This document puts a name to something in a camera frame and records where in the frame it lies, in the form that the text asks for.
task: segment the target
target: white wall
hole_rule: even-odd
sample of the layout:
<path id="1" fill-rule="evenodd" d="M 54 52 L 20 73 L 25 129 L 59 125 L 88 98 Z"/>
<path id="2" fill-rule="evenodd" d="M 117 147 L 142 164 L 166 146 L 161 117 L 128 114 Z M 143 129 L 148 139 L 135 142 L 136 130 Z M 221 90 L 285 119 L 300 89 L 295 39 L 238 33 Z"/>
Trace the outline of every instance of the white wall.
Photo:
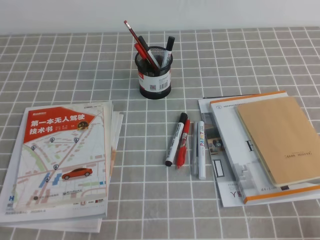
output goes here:
<path id="1" fill-rule="evenodd" d="M 320 26 L 319 0 L 0 0 L 0 34 Z"/>

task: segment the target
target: red banner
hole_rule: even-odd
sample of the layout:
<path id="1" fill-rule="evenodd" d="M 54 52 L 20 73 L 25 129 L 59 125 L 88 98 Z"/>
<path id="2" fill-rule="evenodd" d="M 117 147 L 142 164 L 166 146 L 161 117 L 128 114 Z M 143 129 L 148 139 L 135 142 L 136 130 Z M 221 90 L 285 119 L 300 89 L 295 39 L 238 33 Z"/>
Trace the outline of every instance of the red banner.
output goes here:
<path id="1" fill-rule="evenodd" d="M 29 111 L 23 143 L 56 132 L 86 129 L 94 118 L 61 106 Z"/>

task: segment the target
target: stack of books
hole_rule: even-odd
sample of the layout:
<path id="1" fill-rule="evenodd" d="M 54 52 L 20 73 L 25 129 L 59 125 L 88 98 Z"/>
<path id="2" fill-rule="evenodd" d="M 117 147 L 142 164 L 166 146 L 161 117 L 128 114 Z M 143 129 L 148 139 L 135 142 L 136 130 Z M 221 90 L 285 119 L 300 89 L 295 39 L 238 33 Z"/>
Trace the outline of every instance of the stack of books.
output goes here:
<path id="1" fill-rule="evenodd" d="M 0 226 L 98 233 L 122 120 L 111 101 L 26 108 Z"/>
<path id="2" fill-rule="evenodd" d="M 224 207 L 318 199 L 320 139 L 285 91 L 200 99 Z"/>

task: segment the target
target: orange border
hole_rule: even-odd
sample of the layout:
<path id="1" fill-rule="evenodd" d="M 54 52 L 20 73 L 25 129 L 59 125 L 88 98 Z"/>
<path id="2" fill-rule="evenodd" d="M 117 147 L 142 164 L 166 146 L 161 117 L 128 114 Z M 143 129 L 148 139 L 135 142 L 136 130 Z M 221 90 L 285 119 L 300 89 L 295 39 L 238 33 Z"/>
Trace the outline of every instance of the orange border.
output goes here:
<path id="1" fill-rule="evenodd" d="M 211 104 L 215 104 L 215 103 L 221 103 L 221 102 L 239 100 L 239 99 L 250 99 L 250 98 L 263 97 L 263 96 L 274 95 L 274 94 L 283 94 L 283 93 L 285 93 L 285 92 L 286 92 L 286 91 L 273 91 L 273 92 L 267 92 L 267 93 L 261 93 L 261 94 L 254 94 L 254 95 L 248 95 L 248 96 L 231 97 L 231 98 L 226 98 L 226 99 L 211 101 L 211 102 L 210 102 L 210 105 L 211 105 Z"/>
<path id="2" fill-rule="evenodd" d="M 263 194 L 263 195 L 258 195 L 258 196 L 247 196 L 244 199 L 244 204 L 246 204 L 248 201 L 275 198 L 275 197 L 281 197 L 281 196 L 286 196 L 286 195 L 291 195 L 291 194 L 299 194 L 299 193 L 304 193 L 304 192 L 309 192 L 309 191 L 319 190 L 319 189 L 320 189 L 320 186 L 318 185 L 318 186 L 308 186 L 308 187 L 304 187 L 304 188 L 276 192 L 276 193 Z"/>

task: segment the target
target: gray tile surface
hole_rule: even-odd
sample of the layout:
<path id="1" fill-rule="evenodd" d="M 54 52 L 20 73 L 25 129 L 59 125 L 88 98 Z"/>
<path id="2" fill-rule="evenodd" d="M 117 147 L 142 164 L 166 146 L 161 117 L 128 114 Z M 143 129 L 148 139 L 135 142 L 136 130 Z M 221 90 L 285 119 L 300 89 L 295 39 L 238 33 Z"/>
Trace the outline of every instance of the gray tile surface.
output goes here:
<path id="1" fill-rule="evenodd" d="M 197 99 L 285 90 L 320 133 L 320 28 L 277 27 L 143 32 L 175 37 L 172 90 L 139 93 L 129 32 L 0 36 L 0 185 L 26 107 L 113 100 L 124 113 L 100 233 L 0 228 L 0 239 L 312 239 L 318 200 L 222 207 L 213 181 L 163 162 L 182 111 L 200 120 Z"/>

